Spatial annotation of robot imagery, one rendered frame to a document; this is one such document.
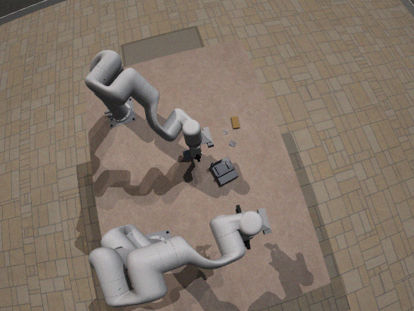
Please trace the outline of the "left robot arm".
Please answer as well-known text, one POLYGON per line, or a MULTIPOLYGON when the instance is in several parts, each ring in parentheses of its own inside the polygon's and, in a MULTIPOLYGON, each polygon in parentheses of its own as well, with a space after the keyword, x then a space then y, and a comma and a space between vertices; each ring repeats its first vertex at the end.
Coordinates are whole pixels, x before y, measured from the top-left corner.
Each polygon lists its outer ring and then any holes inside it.
POLYGON ((209 127, 201 131, 200 124, 182 109, 174 109, 161 126, 156 117, 159 92, 135 69, 123 70, 119 54, 105 50, 94 57, 90 73, 85 78, 86 86, 108 108, 104 112, 105 115, 110 113, 107 117, 111 116, 115 122, 125 121, 131 115, 131 107, 126 101, 133 97, 145 109, 149 126, 164 140, 174 141, 182 130, 189 147, 204 143, 207 143, 208 148, 214 146, 209 127))

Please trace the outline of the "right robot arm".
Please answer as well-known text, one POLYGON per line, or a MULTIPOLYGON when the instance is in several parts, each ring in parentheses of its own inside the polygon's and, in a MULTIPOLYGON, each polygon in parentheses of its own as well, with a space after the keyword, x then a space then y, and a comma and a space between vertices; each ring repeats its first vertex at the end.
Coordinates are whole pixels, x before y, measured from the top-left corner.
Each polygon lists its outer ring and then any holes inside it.
POLYGON ((168 289, 163 273, 181 266, 217 269, 242 258, 246 247, 241 236, 255 236, 262 230, 265 235, 271 233, 271 228, 265 208, 258 209, 258 213, 241 212, 210 221, 221 253, 215 260, 204 258, 181 236, 148 239, 133 224, 106 232, 100 241, 102 248, 94 249, 88 262, 95 269, 107 305, 133 306, 164 297, 168 289))

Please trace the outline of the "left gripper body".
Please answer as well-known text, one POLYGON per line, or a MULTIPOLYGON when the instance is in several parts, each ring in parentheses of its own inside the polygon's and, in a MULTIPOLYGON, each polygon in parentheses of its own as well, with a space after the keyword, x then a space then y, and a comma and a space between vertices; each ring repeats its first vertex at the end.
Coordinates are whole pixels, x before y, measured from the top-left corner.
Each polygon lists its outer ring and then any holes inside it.
POLYGON ((195 158, 197 154, 199 154, 200 156, 202 155, 202 151, 201 151, 201 146, 197 146, 197 147, 189 147, 190 148, 190 154, 192 156, 192 158, 195 158))

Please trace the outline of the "tan rectangular plate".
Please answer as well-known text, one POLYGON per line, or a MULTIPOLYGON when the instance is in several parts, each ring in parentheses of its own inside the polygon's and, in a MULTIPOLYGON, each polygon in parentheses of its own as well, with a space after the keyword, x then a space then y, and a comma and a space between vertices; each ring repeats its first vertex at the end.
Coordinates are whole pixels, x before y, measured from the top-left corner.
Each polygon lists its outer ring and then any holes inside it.
POLYGON ((233 129, 239 128, 239 121, 238 121, 237 116, 231 117, 231 121, 232 121, 232 124, 233 124, 233 129))

